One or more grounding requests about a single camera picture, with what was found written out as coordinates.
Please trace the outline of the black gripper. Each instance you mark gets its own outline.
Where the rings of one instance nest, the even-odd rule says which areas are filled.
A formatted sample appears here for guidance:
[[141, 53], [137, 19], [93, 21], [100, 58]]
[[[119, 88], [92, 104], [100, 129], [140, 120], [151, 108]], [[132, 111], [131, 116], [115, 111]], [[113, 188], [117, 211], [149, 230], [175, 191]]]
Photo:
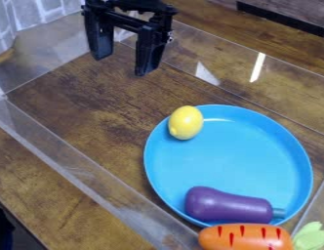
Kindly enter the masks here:
[[[113, 51], [113, 27], [137, 32], [135, 41], [135, 75], [143, 76], [159, 66], [171, 39], [172, 16], [177, 10], [161, 0], [84, 0], [80, 6], [89, 53], [96, 61]], [[125, 15], [151, 13], [148, 21]]]

